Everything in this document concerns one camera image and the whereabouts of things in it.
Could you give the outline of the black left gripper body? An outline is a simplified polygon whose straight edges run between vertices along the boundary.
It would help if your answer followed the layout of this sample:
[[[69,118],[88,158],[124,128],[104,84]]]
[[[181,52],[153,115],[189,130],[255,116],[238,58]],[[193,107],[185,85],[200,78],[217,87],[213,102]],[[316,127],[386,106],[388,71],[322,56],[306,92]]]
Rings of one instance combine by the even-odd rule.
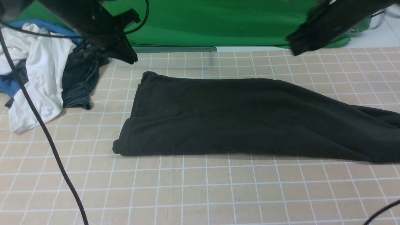
[[[125,43],[124,29],[131,24],[141,22],[139,14],[133,8],[113,16],[98,0],[39,0],[38,2],[92,45],[113,47]]]

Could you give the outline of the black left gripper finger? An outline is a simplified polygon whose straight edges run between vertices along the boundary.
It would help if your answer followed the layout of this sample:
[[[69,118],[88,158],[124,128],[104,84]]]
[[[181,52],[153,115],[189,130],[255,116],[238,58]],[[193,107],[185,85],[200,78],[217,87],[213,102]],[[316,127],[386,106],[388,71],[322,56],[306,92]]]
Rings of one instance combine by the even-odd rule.
[[[108,57],[131,65],[138,61],[138,56],[126,36],[111,39],[108,45]]]

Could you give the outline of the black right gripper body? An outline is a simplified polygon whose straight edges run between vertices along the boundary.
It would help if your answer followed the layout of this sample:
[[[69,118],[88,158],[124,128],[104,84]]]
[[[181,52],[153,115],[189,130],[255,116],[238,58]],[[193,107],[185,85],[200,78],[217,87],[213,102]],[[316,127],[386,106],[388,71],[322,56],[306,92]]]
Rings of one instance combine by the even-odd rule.
[[[361,21],[398,0],[324,0],[309,10],[304,23],[286,37],[294,56],[328,46]]]

